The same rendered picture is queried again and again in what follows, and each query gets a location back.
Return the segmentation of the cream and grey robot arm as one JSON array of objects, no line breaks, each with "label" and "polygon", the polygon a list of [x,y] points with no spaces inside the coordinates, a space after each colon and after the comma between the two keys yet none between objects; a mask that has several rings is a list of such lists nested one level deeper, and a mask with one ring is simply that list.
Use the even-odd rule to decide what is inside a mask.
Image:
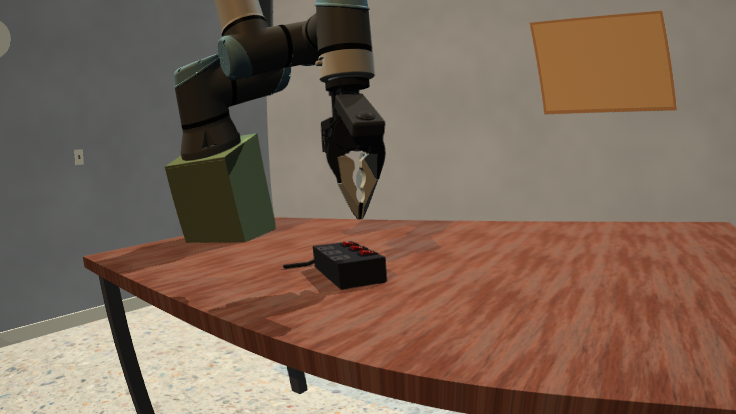
[{"label": "cream and grey robot arm", "polygon": [[[174,73],[184,161],[238,145],[229,107],[284,90],[293,66],[316,64],[323,83],[375,76],[367,0],[316,0],[307,21],[278,26],[273,0],[214,2],[222,30],[218,55]],[[385,121],[363,94],[336,95],[335,109],[353,138],[384,135]]]}]

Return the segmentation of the dark grey power strip body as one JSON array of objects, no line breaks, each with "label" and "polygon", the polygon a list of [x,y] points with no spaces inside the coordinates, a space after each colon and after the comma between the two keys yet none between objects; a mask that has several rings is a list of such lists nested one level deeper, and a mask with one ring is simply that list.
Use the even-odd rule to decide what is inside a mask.
[{"label": "dark grey power strip body", "polygon": [[314,259],[283,265],[284,269],[315,267],[341,290],[387,282],[386,258],[347,241],[313,246]]}]

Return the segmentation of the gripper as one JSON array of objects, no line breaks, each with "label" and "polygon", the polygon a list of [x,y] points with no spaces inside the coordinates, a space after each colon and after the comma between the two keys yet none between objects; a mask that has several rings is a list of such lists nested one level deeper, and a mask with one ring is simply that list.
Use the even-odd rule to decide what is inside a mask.
[{"label": "gripper", "polygon": [[[326,153],[328,164],[337,178],[338,186],[350,210],[358,220],[364,218],[380,178],[385,161],[385,145],[383,137],[351,137],[335,109],[335,96],[360,94],[359,90],[369,87],[369,78],[366,77],[343,77],[326,81],[325,88],[326,91],[329,91],[332,101],[332,117],[336,116],[336,118],[330,117],[321,122],[322,152]],[[357,200],[357,187],[353,182],[355,164],[345,155],[350,151],[366,152],[366,154],[360,153],[359,159],[361,159],[356,175],[357,187],[362,192],[360,202]]]}]

